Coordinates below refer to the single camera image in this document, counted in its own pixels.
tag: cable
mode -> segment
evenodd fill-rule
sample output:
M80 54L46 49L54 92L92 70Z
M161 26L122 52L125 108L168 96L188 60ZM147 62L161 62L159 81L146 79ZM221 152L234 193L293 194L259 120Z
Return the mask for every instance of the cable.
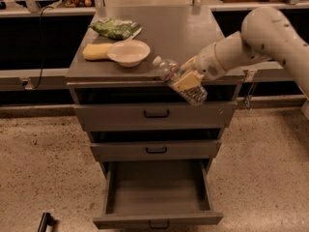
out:
M37 89L40 86L41 80L42 80L42 69L43 69L43 66L44 66L44 49L45 49L45 37L44 37L44 33L42 31L42 16L43 16L44 10L46 10L46 9L54 9L54 7L45 6L44 8L42 8L41 13L40 13L39 27L40 27L40 33L41 33L41 38L42 38L42 61L41 61L41 71L40 71L39 81L38 81L37 85L35 87L33 87L33 89Z

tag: green chip bag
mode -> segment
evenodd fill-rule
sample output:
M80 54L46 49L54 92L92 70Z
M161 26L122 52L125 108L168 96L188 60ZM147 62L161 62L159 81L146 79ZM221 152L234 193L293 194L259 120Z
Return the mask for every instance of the green chip bag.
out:
M133 39L142 30L136 22L115 18L99 19L91 23L89 27L104 37L119 41Z

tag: speckled floor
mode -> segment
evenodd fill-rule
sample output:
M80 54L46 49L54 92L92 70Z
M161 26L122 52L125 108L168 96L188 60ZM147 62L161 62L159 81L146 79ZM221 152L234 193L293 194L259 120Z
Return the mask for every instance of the speckled floor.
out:
M74 116L2 118L0 142L0 231L37 231L43 212L59 220L49 231L97 231L105 180ZM299 108L238 110L209 173L224 218L169 231L307 232L308 173L309 122Z

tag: bottle cap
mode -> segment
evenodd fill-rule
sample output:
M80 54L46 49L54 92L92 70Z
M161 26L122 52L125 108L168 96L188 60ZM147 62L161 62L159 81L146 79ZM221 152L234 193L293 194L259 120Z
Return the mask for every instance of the bottle cap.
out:
M156 56L153 60L153 65L157 66L162 62L162 58L160 56Z

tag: bowl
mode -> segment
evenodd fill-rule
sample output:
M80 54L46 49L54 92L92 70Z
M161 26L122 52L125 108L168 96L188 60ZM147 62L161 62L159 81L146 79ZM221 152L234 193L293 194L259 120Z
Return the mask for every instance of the bowl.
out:
M147 44L136 40L114 43L107 51L107 56L123 67L137 66L151 52Z

